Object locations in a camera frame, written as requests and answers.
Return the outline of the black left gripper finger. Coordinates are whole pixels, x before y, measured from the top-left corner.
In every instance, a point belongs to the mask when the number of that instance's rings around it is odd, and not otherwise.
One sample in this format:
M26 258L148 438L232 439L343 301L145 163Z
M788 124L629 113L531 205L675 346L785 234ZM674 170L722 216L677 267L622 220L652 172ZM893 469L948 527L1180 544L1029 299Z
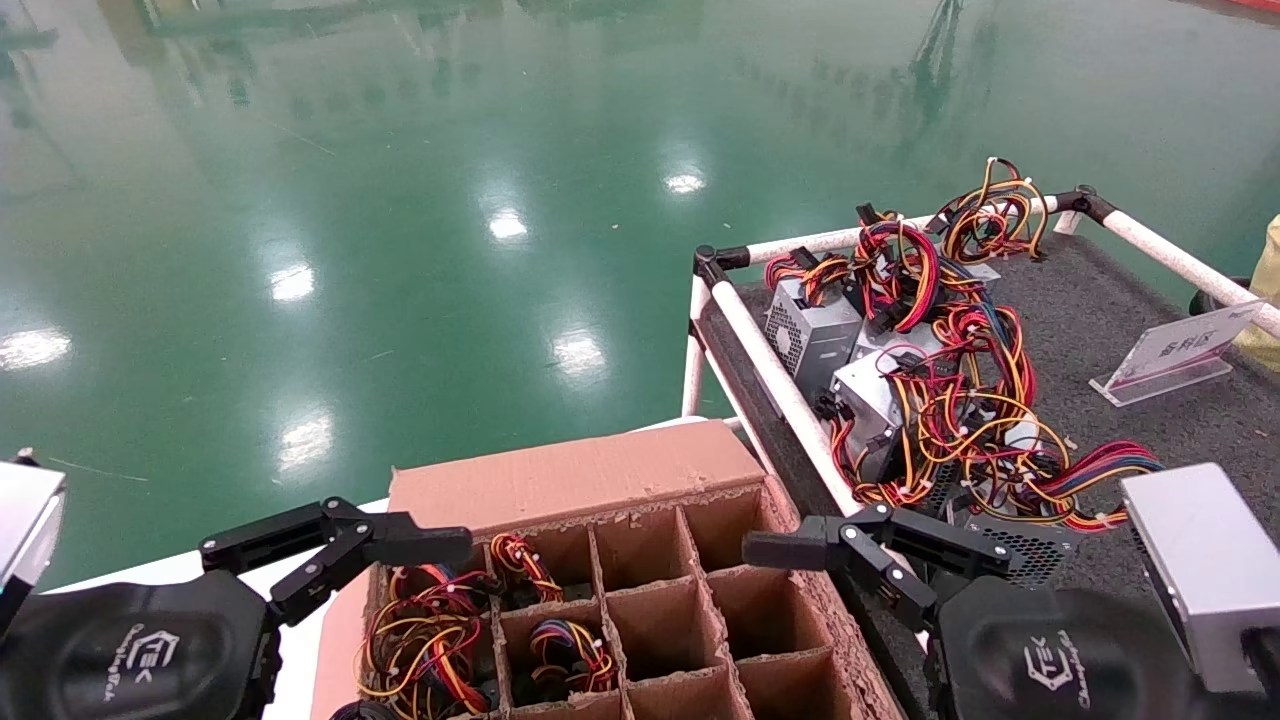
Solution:
M321 568L353 561L412 568L462 562L472 543L465 527L421 528L408 512L372 512L325 498L210 536L200 557L205 573L236 575L311 550Z
M297 626L375 564L416 566L461 562L468 544L332 544L288 573L270 589L274 626Z

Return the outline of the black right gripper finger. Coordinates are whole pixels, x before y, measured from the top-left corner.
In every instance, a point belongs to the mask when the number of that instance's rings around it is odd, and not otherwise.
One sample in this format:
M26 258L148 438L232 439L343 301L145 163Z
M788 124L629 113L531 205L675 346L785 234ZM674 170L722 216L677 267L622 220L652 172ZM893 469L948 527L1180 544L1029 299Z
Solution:
M745 564L804 571L846 571L910 632L925 632L937 593L878 544L748 544Z
M806 516L790 533L751 530L742 539L748 565L845 569L860 582L904 580L908 559L966 579L1006 577L1010 569L1009 550L989 537L883 503L849 518Z

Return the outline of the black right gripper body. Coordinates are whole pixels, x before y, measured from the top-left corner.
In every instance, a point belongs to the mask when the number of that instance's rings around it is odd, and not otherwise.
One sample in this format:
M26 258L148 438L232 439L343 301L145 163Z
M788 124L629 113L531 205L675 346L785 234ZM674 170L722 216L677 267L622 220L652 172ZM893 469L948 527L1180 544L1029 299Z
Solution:
M1088 589L973 583L931 629L942 719L1275 719L1277 694L1211 691L1164 615Z

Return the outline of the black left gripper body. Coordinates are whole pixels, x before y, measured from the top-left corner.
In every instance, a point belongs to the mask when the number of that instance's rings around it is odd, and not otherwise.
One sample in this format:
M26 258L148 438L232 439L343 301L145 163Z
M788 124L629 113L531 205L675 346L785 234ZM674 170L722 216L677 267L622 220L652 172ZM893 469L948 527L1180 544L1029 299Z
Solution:
M228 571L29 597L3 637L5 719L259 719L280 625Z

